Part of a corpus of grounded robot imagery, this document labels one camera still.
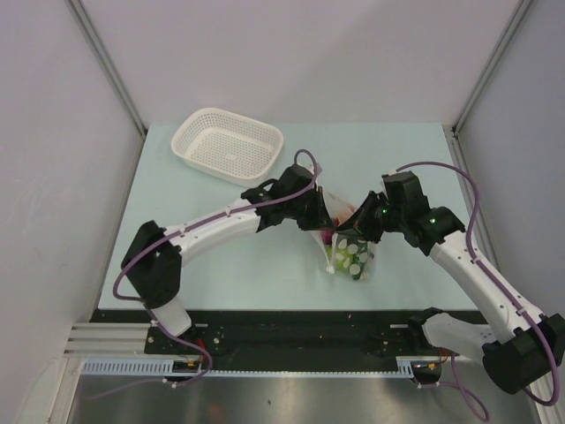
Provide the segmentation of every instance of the white basket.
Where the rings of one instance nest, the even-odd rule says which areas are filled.
[[[186,119],[170,146],[197,170],[253,187],[267,178],[283,148],[283,134],[272,125],[206,108]]]

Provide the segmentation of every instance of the white tabletop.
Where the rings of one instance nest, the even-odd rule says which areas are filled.
[[[423,160],[452,163],[439,124],[276,125],[284,147],[271,177],[308,148],[321,164],[320,184],[354,205],[369,190],[380,190],[380,175]],[[124,212],[104,282],[100,309],[141,309],[114,299],[119,264],[140,225],[160,226],[196,219],[223,208],[245,188],[194,170],[170,150],[178,125],[152,125]],[[456,175],[420,167],[424,193],[432,207],[447,206],[462,221],[468,214]],[[456,282],[400,234],[385,234],[377,246],[376,266],[366,281],[326,272],[312,236],[293,222],[218,246],[183,268],[180,299],[187,309],[231,310],[385,310],[476,309]],[[135,295],[129,282],[120,292]]]

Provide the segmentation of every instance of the wall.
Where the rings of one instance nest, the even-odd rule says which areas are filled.
[[[62,0],[0,13],[0,422],[100,287],[141,147]]]
[[[452,124],[517,0],[85,0],[144,123]]]
[[[534,3],[461,134],[501,269],[548,314],[565,314],[564,21]]]

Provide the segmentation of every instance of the robotic arm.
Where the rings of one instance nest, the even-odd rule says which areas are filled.
[[[444,268],[478,306],[489,325],[456,320],[436,308],[412,317],[409,327],[416,345],[441,346],[482,363],[491,379],[507,393],[516,393],[550,370],[549,360],[524,313],[539,325],[557,365],[565,351],[565,320],[543,315],[516,291],[486,258],[465,244],[463,223],[444,207],[430,208],[418,178],[410,171],[383,176],[384,190],[370,192],[350,219],[334,228],[315,176],[293,164],[282,176],[242,193],[225,210],[194,223],[166,228],[154,221],[143,224],[133,240],[122,268],[137,258],[126,273],[144,305],[173,336],[191,326],[177,294],[181,268],[197,254],[236,236],[253,234],[293,219],[302,231],[334,229],[336,232],[378,243],[383,232],[400,232],[406,241]],[[299,196],[292,194],[302,191]],[[139,254],[156,240],[171,236],[150,254]],[[523,309],[516,311],[509,298],[493,284],[478,261],[487,267]]]

